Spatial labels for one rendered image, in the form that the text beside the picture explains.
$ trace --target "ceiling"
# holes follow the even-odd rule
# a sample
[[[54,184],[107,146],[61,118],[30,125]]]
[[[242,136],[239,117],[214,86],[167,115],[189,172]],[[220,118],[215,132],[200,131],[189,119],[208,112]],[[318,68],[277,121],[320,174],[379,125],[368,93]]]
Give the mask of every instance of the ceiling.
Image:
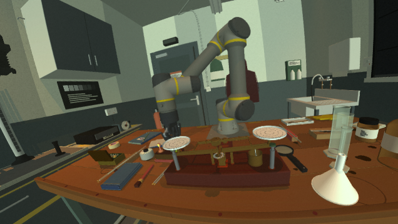
[[[146,26],[176,16],[188,0],[101,0],[119,13]],[[232,0],[221,0],[222,3]],[[210,6],[209,0],[189,0],[182,12]]]

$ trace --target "brass scale beam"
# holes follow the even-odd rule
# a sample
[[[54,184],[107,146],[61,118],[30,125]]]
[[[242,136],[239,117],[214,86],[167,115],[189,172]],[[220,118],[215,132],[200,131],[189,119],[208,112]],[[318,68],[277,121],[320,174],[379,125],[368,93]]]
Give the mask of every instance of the brass scale beam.
[[[248,140],[250,145],[238,146],[238,147],[228,147],[228,148],[222,148],[222,146],[221,146],[221,143],[228,143],[229,141],[240,141],[240,140]],[[198,145],[204,145],[204,144],[212,144],[212,146],[216,146],[217,148],[210,149],[210,150],[196,150]],[[262,143],[262,144],[253,145],[250,142],[250,139],[248,136],[236,137],[236,138],[223,138],[223,139],[221,139],[219,137],[215,137],[208,141],[198,141],[198,144],[191,151],[179,151],[176,154],[177,154],[177,156],[210,154],[210,157],[212,158],[212,164],[214,165],[215,164],[214,157],[213,157],[214,153],[218,153],[218,155],[220,155],[221,152],[230,153],[231,163],[233,163],[233,152],[234,151],[247,151],[247,150],[254,150],[254,149],[258,149],[258,148],[269,148],[269,147],[270,147],[270,141],[266,141],[266,143]]]

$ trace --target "wooden table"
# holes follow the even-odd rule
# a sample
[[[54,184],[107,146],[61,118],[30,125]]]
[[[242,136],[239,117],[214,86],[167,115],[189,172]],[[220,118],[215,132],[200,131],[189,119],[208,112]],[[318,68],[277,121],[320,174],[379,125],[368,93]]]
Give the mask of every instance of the wooden table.
[[[271,120],[249,122],[246,126],[250,137],[254,139],[254,128],[279,124],[283,125],[280,120]],[[167,185],[164,177],[158,184],[152,185],[170,164],[155,163],[154,159],[141,161],[138,158],[136,162],[143,167],[137,175],[121,191],[106,191],[101,189],[96,180],[112,169],[102,170],[89,156],[46,178],[37,177],[35,181],[41,189],[62,196],[66,203],[78,204],[78,201],[155,223],[387,223],[387,220],[395,220],[398,216],[398,172],[377,161],[385,129],[379,131],[376,143],[357,141],[355,132],[352,134],[346,165],[350,167],[347,176],[359,194],[358,203],[352,206],[336,205],[324,200],[312,189],[312,178],[330,170],[329,164],[334,160],[323,152],[328,148],[329,141],[315,140],[309,135],[309,129],[331,126],[331,121],[316,120],[314,124],[289,126],[288,129],[298,135],[302,143],[292,143],[287,138],[273,141],[277,145],[293,147],[294,155],[308,168],[307,173],[301,173],[288,158],[282,157],[291,170],[290,186],[228,189],[182,187]],[[197,141],[206,140],[205,133],[210,128],[182,128],[181,135],[189,136],[194,145]],[[128,158],[144,146],[128,144],[129,140],[146,132],[136,131],[120,139],[121,146],[117,149],[104,147],[102,150],[125,153]],[[134,188],[134,183],[152,164],[155,166],[143,184],[140,188]]]

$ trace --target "sink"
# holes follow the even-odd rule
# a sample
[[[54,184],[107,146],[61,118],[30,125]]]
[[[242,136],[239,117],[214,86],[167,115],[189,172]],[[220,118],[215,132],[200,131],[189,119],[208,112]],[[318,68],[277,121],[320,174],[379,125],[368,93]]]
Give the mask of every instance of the sink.
[[[333,106],[358,106],[359,92],[345,89],[315,89],[314,101],[311,96],[288,98],[290,110],[299,116],[331,115]]]

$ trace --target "magnifying glass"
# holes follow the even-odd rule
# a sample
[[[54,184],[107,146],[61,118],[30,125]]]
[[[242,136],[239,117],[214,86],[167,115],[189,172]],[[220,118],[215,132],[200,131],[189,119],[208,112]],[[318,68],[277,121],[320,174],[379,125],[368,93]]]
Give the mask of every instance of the magnifying glass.
[[[308,169],[293,155],[293,148],[287,145],[278,145],[275,150],[280,156],[286,156],[302,172],[306,173]]]

